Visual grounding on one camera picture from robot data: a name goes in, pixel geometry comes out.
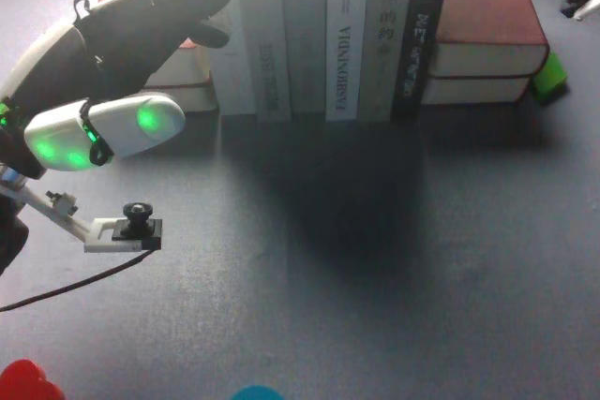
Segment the table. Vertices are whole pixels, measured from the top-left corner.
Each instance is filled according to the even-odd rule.
[[[549,108],[401,126],[194,116],[152,151],[31,183],[76,195],[88,220],[148,200],[164,245],[0,315],[0,366],[31,358],[69,399],[254,383],[292,400],[600,398],[600,22],[533,1],[570,75]],[[128,258],[21,217],[0,304]]]

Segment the green light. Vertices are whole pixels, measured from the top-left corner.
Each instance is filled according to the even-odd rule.
[[[154,111],[141,108],[138,111],[138,125],[144,131],[157,131],[160,129],[160,120]]]
[[[87,137],[90,139],[91,142],[96,142],[98,140],[96,138],[96,135],[94,135],[94,133],[92,133],[91,131],[87,132]]]
[[[56,152],[54,148],[47,142],[40,142],[36,145],[36,152],[42,158],[47,159],[48,161],[52,161],[56,156]]]
[[[89,166],[87,158],[80,152],[70,152],[67,155],[67,161],[76,169],[87,168]]]

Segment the black cable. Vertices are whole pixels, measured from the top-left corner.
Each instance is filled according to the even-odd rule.
[[[102,280],[104,278],[108,278],[111,275],[115,275],[115,274],[118,274],[119,272],[123,272],[125,269],[128,269],[129,267],[132,267],[132,266],[135,266],[136,264],[141,263],[147,257],[152,255],[155,251],[156,250],[148,250],[147,252],[142,253],[140,256],[135,257],[134,259],[130,259],[128,262],[121,264],[120,266],[113,267],[112,269],[109,269],[108,271],[91,276],[89,278],[85,278],[84,280],[78,281],[77,283],[73,283],[72,285],[68,285],[68,286],[65,286],[60,289],[51,290],[44,294],[39,294],[39,295],[36,295],[35,297],[30,297],[28,299],[21,300],[20,302],[17,302],[15,304],[7,304],[6,306],[3,306],[0,308],[0,313],[12,311],[13,309],[21,308],[21,307],[27,306],[29,304],[34,304],[35,302],[39,302],[40,300],[50,299],[51,297],[55,297],[57,295],[70,292],[74,289],[82,288],[87,285],[91,285],[92,283],[96,283],[97,281]]]

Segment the blue object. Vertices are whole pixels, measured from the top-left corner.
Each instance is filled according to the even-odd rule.
[[[234,395],[232,400],[283,400],[283,397],[264,386],[250,386]]]

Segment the stack of books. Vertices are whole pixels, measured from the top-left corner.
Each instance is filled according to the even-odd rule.
[[[220,112],[263,122],[514,101],[548,54],[531,0],[232,0],[212,19],[232,31],[207,51]]]

